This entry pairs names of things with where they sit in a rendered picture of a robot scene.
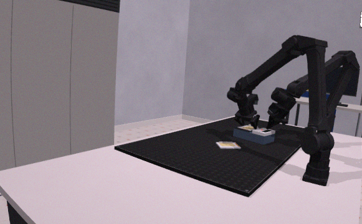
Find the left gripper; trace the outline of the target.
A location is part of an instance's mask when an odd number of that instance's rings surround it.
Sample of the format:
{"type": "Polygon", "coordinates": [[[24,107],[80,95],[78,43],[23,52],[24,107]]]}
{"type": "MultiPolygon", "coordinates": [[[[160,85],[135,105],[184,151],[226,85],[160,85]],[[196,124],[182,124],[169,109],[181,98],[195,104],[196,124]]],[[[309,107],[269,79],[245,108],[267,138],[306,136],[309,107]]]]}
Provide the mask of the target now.
{"type": "Polygon", "coordinates": [[[257,114],[257,111],[254,110],[252,113],[250,113],[249,104],[245,107],[239,108],[239,111],[235,114],[235,120],[241,125],[244,126],[244,121],[248,121],[251,123],[251,125],[254,127],[254,129],[257,129],[257,124],[260,118],[260,115],[257,114]],[[257,115],[256,115],[257,114],[257,115]],[[256,115],[256,116],[254,116],[256,115]],[[254,117],[253,117],[254,116],[254,117]],[[239,121],[239,119],[242,119],[242,123],[239,121]]]}

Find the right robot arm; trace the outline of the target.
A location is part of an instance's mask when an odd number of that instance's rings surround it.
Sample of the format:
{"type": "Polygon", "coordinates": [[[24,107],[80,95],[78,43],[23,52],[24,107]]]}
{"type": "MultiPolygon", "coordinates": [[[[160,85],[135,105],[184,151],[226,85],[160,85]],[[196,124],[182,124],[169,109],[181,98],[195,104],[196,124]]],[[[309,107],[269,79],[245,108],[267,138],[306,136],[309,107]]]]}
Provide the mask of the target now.
{"type": "MultiPolygon", "coordinates": [[[[335,86],[326,101],[327,121],[328,126],[330,127],[330,132],[334,126],[334,119],[336,117],[334,112],[336,107],[344,94],[351,77],[355,71],[360,68],[356,55],[353,51],[342,50],[338,51],[336,54],[332,55],[332,58],[325,62],[325,76],[336,70],[338,67],[343,66],[340,76],[338,77],[335,86]],[[351,65],[346,65],[350,63],[351,65]]],[[[287,90],[277,87],[271,94],[271,99],[277,103],[272,103],[269,106],[268,114],[272,117],[277,115],[280,119],[284,119],[284,117],[286,117],[289,113],[288,110],[291,110],[297,103],[295,98],[300,98],[306,90],[308,90],[308,74],[289,83],[287,90]]]]}

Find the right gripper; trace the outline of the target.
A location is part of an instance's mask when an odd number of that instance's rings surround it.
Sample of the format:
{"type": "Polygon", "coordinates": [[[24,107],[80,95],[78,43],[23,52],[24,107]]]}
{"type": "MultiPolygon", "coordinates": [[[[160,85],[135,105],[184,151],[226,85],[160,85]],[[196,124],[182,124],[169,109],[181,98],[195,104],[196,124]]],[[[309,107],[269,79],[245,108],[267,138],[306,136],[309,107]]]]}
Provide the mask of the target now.
{"type": "Polygon", "coordinates": [[[274,117],[272,116],[269,116],[269,122],[268,122],[268,125],[267,125],[267,128],[266,129],[270,129],[272,126],[275,126],[279,123],[282,123],[283,125],[287,124],[288,121],[284,118],[284,119],[280,119],[277,115],[275,115],[274,117]]]}

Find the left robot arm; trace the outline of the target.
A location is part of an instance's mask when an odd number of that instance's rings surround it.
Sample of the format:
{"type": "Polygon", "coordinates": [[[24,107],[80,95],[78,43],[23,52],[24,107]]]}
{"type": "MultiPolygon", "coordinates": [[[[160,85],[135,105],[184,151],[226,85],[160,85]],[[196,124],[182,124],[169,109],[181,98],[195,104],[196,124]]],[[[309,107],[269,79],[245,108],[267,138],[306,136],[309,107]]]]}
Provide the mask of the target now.
{"type": "Polygon", "coordinates": [[[227,92],[227,98],[237,103],[240,108],[249,104],[250,113],[252,113],[254,111],[253,105],[257,105],[259,100],[257,94],[252,94],[252,90],[289,61],[306,54],[309,120],[300,144],[303,152],[311,155],[302,180],[322,186],[326,186],[328,182],[330,152],[335,143],[330,134],[326,114],[326,47],[328,47],[327,41],[293,35],[282,43],[282,48],[276,54],[253,72],[240,78],[235,88],[230,88],[227,92]],[[251,95],[247,96],[246,94],[251,95]]]}

